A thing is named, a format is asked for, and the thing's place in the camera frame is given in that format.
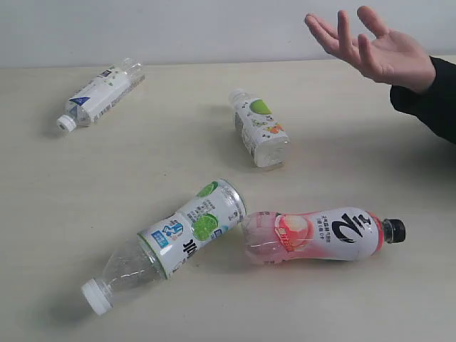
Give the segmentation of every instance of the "table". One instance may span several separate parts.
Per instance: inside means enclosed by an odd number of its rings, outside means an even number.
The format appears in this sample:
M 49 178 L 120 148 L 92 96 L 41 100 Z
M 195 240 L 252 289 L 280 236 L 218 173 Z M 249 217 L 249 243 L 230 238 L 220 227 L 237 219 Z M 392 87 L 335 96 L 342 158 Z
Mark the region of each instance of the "table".
M 447 57 L 456 61 L 456 57 Z M 0 340 L 451 341 L 455 147 L 339 61 L 148 66 L 97 125 L 56 132 L 100 68 L 0 70 Z M 227 96 L 259 94 L 291 137 L 261 172 Z M 250 266 L 239 228 L 104 316 L 79 286 L 112 250 L 219 177 L 249 212 L 354 206 L 408 236 L 365 261 Z

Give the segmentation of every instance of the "water bottle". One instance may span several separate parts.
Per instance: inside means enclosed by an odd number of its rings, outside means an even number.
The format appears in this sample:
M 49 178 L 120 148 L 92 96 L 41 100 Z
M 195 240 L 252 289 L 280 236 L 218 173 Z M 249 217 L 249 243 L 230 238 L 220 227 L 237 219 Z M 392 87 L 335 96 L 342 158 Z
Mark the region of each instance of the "water bottle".
M 57 119 L 57 126 L 71 132 L 77 126 L 96 123 L 144 78 L 143 67 L 131 58 L 110 66 L 66 102 L 65 114 Z
M 358 208 L 308 214 L 257 212 L 242 222 L 246 254 L 254 264 L 291 259 L 358 260 L 405 240 L 399 219 L 380 221 Z
M 229 94 L 234 109 L 234 126 L 257 167 L 283 165 L 290 143 L 281 124 L 261 98 L 235 89 Z
M 102 315 L 137 296 L 145 285 L 169 279 L 198 249 L 237 226 L 245 215 L 244 202 L 232 185 L 226 180 L 211 182 L 171 217 L 114 252 L 101 276 L 81 290 Z

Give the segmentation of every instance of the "white wall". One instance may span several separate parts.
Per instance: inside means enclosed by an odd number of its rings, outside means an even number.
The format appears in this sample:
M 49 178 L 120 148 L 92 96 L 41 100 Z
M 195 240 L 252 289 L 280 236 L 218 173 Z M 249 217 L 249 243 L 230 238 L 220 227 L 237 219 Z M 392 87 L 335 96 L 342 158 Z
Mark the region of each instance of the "white wall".
M 304 28 L 374 6 L 432 53 L 456 53 L 456 0 L 0 0 L 0 67 L 326 57 Z M 361 30 L 357 20 L 353 31 Z

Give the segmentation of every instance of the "pink drink bottle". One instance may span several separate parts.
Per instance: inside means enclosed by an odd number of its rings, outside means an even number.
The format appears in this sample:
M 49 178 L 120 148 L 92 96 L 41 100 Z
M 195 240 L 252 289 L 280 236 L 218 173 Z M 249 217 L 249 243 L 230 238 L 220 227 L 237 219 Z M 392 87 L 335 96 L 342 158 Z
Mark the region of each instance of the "pink drink bottle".
M 403 242 L 399 219 L 380 221 L 358 208 L 307 214 L 257 212 L 242 222 L 247 256 L 254 264 L 292 259 L 359 260 L 383 246 Z

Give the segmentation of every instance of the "white bottle cap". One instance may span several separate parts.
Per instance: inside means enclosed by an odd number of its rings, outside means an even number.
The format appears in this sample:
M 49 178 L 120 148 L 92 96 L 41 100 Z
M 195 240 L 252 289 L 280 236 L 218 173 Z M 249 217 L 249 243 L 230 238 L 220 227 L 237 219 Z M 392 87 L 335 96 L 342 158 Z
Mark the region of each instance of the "white bottle cap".
M 61 130 L 66 132 L 71 132 L 77 126 L 76 121 L 69 115 L 63 114 L 60 118 L 57 119 L 57 126 Z
M 236 102 L 236 97 L 239 95 L 245 94 L 245 93 L 246 93 L 246 91 L 244 89 L 241 89 L 241 88 L 234 89 L 228 96 L 229 103 L 234 105 L 234 103 Z
M 113 308 L 94 278 L 82 285 L 81 291 L 97 315 L 101 316 Z

